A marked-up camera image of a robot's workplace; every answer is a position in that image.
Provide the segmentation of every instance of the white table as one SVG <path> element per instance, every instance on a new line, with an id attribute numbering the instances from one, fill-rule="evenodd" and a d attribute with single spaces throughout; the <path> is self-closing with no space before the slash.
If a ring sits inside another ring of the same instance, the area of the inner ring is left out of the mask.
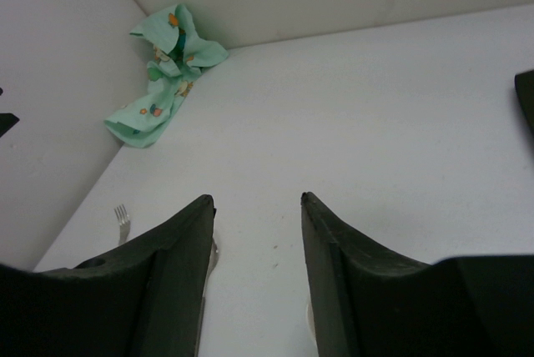
<path id="1" fill-rule="evenodd" d="M 513 90 L 534 6 L 233 50 L 162 138 L 123 147 L 38 270 L 113 247 L 201 194 L 218 213 L 201 357 L 316 355 L 300 195 L 412 258 L 534 250 L 534 147 Z"/>

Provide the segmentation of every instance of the patterned cloth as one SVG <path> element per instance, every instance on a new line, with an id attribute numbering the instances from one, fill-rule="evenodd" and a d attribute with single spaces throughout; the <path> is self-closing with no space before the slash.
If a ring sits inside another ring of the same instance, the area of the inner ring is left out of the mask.
<path id="1" fill-rule="evenodd" d="M 154 45 L 154 60 L 147 64 L 148 94 L 104 124 L 125 143 L 142 148 L 158 140 L 203 69 L 223 62 L 228 52 L 199 37 L 183 4 L 150 15 L 130 34 Z"/>

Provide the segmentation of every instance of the crumpled fabric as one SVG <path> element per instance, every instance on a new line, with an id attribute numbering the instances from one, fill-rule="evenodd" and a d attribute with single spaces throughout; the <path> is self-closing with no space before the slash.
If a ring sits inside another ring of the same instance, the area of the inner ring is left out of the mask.
<path id="1" fill-rule="evenodd" d="M 150 15 L 130 34 L 154 45 L 154 60 L 147 64 L 148 94 L 113 113 L 104 124 L 125 143 L 143 148 L 158 140 L 203 69 L 223 62 L 228 52 L 199 37 L 183 4 Z"/>

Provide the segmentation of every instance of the black object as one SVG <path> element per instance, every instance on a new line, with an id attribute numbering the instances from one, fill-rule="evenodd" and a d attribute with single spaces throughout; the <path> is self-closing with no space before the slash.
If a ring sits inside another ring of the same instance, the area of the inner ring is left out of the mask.
<path id="1" fill-rule="evenodd" d="M 18 119 L 12 113 L 0 113 L 0 138 L 6 134 L 6 132 L 15 126 L 20 119 Z"/>
<path id="2" fill-rule="evenodd" d="M 525 114 L 528 126 L 534 133 L 534 71 L 518 73 L 514 82 L 519 105 Z"/>
<path id="3" fill-rule="evenodd" d="M 427 265 L 376 243 L 312 193 L 302 230 L 321 357 L 534 355 L 534 257 Z"/>
<path id="4" fill-rule="evenodd" d="M 0 355 L 193 356 L 213 224 L 202 196 L 76 269 L 0 266 Z"/>

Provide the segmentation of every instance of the fork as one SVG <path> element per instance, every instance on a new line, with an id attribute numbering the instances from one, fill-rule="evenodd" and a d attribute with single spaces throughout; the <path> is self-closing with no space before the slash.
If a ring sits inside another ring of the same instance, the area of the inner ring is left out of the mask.
<path id="1" fill-rule="evenodd" d="M 118 245 L 126 243 L 126 238 L 130 233 L 130 216 L 126 212 L 124 204 L 120 204 L 114 209 L 115 215 L 117 215 L 118 228 L 120 230 L 120 238 L 118 239 Z"/>

